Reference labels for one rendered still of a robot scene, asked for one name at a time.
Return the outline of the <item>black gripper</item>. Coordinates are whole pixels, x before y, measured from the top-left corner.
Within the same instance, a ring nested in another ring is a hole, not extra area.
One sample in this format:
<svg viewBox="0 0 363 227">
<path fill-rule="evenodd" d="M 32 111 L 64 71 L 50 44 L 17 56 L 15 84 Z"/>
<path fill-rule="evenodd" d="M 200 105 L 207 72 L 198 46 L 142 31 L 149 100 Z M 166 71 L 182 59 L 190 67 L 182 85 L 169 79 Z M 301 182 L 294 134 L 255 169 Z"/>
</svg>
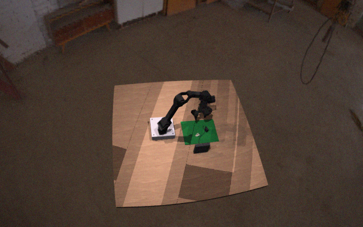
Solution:
<svg viewBox="0 0 363 227">
<path fill-rule="evenodd" d="M 191 110 L 191 113 L 193 114 L 193 116 L 194 116 L 194 118 L 195 118 L 195 120 L 197 120 L 197 117 L 198 117 L 198 115 L 199 115 L 199 113 L 202 113 L 201 112 L 201 109 L 205 109 L 205 108 L 207 108 L 208 110 L 211 110 L 211 112 L 212 112 L 212 109 L 208 106 L 207 107 L 207 105 L 206 106 L 203 106 L 203 105 L 201 105 L 200 103 L 199 103 L 199 110 L 197 111 L 196 109 L 194 109 L 194 110 Z"/>
</svg>

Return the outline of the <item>green circuit board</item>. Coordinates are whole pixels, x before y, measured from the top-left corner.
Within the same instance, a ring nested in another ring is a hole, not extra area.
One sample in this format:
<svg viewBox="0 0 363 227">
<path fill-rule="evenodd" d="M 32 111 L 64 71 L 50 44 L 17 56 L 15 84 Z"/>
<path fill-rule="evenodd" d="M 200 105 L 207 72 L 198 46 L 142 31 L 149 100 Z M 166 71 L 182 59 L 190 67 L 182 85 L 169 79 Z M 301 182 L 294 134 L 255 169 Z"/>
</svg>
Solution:
<svg viewBox="0 0 363 227">
<path fill-rule="evenodd" d="M 213 119 L 181 121 L 185 145 L 219 142 Z M 208 132 L 205 132 L 205 127 Z"/>
</svg>

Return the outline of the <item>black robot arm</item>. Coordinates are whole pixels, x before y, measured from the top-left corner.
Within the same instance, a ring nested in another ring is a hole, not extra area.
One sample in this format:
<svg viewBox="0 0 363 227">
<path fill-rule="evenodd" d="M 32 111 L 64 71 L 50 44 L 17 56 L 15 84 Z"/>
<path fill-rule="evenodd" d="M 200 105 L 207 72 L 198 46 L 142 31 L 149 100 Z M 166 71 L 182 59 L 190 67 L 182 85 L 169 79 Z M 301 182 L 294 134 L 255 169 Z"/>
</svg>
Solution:
<svg viewBox="0 0 363 227">
<path fill-rule="evenodd" d="M 187 99 L 184 100 L 184 98 L 182 97 L 182 95 L 187 95 Z M 184 104 L 186 104 L 190 98 L 199 98 L 200 100 L 200 104 L 202 106 L 206 106 L 207 103 L 214 103 L 216 101 L 216 97 L 213 95 L 211 96 L 209 94 L 209 92 L 207 90 L 204 90 L 202 92 L 198 92 L 198 91 L 185 91 L 185 92 L 180 92 L 179 94 L 177 94 L 174 99 L 173 99 L 173 105 L 170 108 L 170 110 L 168 111 L 168 113 L 166 114 L 165 117 L 163 117 L 157 124 L 158 124 L 158 132 L 159 135 L 165 135 L 167 134 L 166 131 L 168 129 L 168 127 L 172 124 L 171 119 L 174 116 L 174 114 L 176 113 L 176 111 L 178 110 L 179 107 L 182 107 Z M 206 108 L 202 108 L 201 112 L 203 113 L 204 116 L 208 116 L 209 114 L 211 114 L 212 110 L 208 109 L 208 107 Z"/>
</svg>

